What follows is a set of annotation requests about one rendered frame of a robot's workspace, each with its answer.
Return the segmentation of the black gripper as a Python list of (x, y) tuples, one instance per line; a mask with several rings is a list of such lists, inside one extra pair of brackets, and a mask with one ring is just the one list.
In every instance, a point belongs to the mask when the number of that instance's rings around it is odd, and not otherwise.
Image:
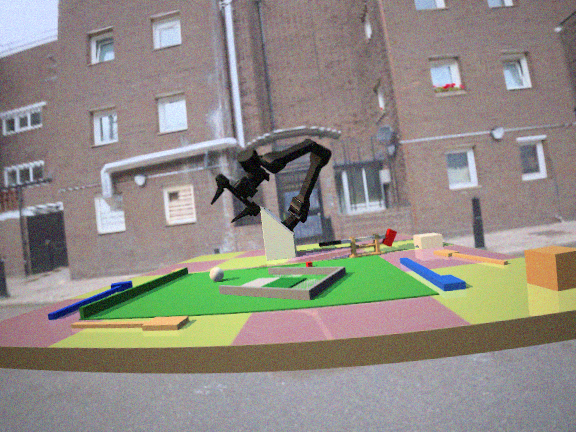
[[(245, 182), (247, 182), (249, 185), (252, 183), (255, 188), (258, 187), (257, 183), (250, 176), (245, 175), (244, 177), (246, 178)], [(223, 173), (218, 174), (215, 178), (216, 178), (218, 188), (217, 188), (216, 194), (215, 194), (215, 196), (211, 202), (211, 205), (213, 203), (215, 203), (216, 200), (222, 195), (222, 193), (225, 190), (224, 188), (227, 188), (233, 195), (235, 195), (241, 202), (243, 202), (247, 206), (241, 213), (239, 213), (231, 221), (231, 223), (244, 217), (244, 216), (247, 216), (247, 215), (250, 215), (250, 216), (254, 215), (256, 217), (259, 214), (259, 212), (261, 211), (261, 208), (255, 202), (251, 203), (250, 201), (248, 201), (246, 199), (249, 195), (247, 197), (245, 197), (241, 194), (241, 192), (239, 192), (234, 187), (232, 187), (229, 184), (228, 178)]]

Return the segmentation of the white golf ball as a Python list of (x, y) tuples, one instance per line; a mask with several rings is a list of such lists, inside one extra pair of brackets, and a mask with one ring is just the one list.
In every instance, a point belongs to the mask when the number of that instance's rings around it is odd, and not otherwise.
[(224, 277), (224, 271), (223, 269), (219, 268), (219, 267), (215, 267), (210, 271), (210, 278), (213, 281), (220, 281), (222, 280)]

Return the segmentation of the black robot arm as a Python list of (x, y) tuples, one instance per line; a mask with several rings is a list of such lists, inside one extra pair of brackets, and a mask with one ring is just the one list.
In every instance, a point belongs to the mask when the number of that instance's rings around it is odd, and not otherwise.
[[(317, 144), (311, 139), (306, 139), (293, 147), (281, 151), (271, 151), (263, 155), (258, 155), (256, 150), (251, 148), (250, 150), (241, 151), (237, 157), (237, 161), (240, 163), (244, 171), (247, 172), (246, 175), (250, 176), (259, 186), (264, 179), (267, 181), (270, 179), (270, 174), (267, 173), (265, 169), (273, 174), (278, 173), (288, 162), (309, 152), (311, 152), (310, 167), (300, 193), (296, 197), (292, 198), (288, 208), (288, 211), (290, 212), (288, 217), (283, 222), (280, 221), (292, 232), (294, 232), (293, 229), (300, 221), (304, 223), (307, 220), (310, 207), (310, 195), (322, 167), (328, 164), (332, 157), (331, 150)], [(262, 168), (261, 165), (265, 169)], [(233, 187), (241, 192), (243, 196), (247, 197), (249, 195), (252, 198), (258, 190), (252, 183), (249, 185), (245, 180), (246, 178), (242, 177), (233, 185)]]

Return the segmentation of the orange cube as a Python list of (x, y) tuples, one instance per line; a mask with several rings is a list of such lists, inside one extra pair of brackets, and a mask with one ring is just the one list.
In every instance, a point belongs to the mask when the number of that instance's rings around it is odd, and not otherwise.
[(553, 291), (576, 288), (576, 248), (552, 245), (524, 255), (527, 283)]

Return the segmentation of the green putting mat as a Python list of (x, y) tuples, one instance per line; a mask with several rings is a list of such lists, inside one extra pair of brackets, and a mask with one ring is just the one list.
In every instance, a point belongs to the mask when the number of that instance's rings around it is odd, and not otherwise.
[(273, 278), (268, 276), (268, 268), (306, 267), (306, 263), (223, 270), (224, 277), (217, 282), (211, 280), (210, 272), (192, 273), (79, 320), (275, 312), (439, 295), (379, 255), (312, 264), (313, 267), (345, 267), (346, 274), (312, 300), (295, 300), (222, 295), (218, 286), (241, 286), (257, 278)]

